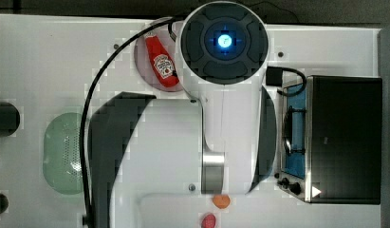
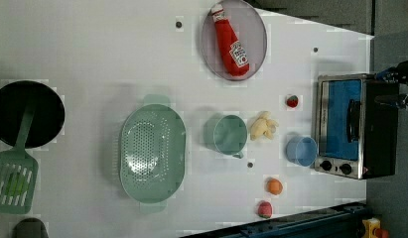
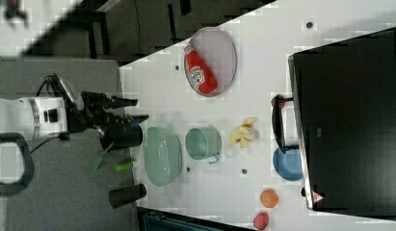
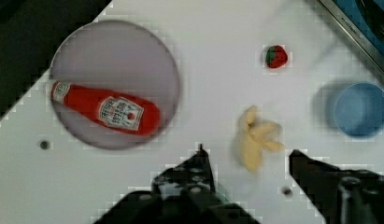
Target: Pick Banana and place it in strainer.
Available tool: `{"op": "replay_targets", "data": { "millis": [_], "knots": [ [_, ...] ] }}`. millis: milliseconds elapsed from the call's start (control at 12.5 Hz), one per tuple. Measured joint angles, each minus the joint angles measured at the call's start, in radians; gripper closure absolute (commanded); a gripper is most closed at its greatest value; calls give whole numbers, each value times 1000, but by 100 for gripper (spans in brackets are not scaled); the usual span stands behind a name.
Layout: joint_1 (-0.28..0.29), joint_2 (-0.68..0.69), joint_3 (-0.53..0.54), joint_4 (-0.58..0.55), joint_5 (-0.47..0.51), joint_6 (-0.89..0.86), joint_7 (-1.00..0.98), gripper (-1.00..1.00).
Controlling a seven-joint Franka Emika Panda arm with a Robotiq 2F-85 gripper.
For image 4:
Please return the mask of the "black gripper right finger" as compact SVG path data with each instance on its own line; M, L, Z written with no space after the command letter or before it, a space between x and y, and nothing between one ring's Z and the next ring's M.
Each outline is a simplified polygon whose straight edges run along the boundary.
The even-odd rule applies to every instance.
M290 154L289 171L326 224L384 224L384 175L342 170L300 150Z

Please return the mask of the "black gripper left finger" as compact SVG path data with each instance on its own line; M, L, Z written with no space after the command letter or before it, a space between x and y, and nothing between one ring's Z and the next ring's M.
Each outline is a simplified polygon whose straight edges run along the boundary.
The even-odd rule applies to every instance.
M222 199L208 153L196 153L155 176L150 190L121 198L93 224L260 224L241 206Z

